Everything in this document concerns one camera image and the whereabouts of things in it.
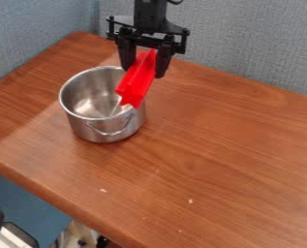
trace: metal pot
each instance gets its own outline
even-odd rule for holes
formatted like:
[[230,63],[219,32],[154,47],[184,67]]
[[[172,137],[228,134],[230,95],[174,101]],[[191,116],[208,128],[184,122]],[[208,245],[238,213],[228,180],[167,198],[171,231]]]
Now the metal pot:
[[132,136],[146,117],[146,103],[120,106],[114,89],[122,68],[106,66],[75,75],[60,90],[59,100],[72,131],[92,142],[115,142]]

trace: wooden table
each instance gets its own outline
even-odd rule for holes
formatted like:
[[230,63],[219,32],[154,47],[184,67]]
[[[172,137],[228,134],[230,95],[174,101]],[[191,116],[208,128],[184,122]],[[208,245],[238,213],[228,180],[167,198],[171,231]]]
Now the wooden table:
[[307,97],[175,59],[140,132],[95,144],[58,93],[116,64],[79,32],[0,80],[0,174],[123,248],[307,248]]

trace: cable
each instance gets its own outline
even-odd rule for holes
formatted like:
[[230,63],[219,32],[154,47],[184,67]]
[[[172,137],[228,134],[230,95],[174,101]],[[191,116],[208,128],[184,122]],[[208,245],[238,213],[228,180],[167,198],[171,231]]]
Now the cable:
[[184,0],[179,0],[179,1],[176,1],[176,0],[167,0],[171,4],[174,4],[174,5],[179,5],[179,4],[182,4],[183,3],[183,1]]

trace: pot handle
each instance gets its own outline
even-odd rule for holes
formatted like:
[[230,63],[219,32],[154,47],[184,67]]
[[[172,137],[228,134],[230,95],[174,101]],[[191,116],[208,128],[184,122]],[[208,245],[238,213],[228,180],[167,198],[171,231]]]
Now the pot handle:
[[130,121],[131,121],[132,117],[134,117],[134,114],[131,114],[131,115],[128,116],[126,125],[124,125],[124,127],[122,128],[122,130],[119,130],[119,131],[116,131],[116,132],[112,132],[112,133],[106,133],[106,132],[100,131],[98,128],[92,127],[90,123],[87,123],[86,125],[87,125],[87,127],[90,127],[100,136],[104,136],[104,137],[106,137],[106,136],[110,136],[110,137],[111,137],[111,136],[116,136],[116,135],[119,135],[119,134],[122,134],[122,133],[124,132],[124,130],[127,129],[127,126],[128,126],[128,124],[130,124]]

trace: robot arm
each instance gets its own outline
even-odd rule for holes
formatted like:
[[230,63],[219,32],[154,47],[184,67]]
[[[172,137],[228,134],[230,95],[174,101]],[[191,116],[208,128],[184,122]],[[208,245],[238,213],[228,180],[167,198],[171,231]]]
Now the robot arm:
[[[131,67],[136,59],[136,46],[150,47],[158,50],[155,77],[163,78],[168,69],[171,57],[175,53],[184,54],[190,30],[172,24],[167,18],[167,3],[179,5],[183,0],[135,0],[134,16],[111,15],[108,38],[118,45],[120,65],[124,71]],[[154,34],[164,34],[164,38],[154,37]]]

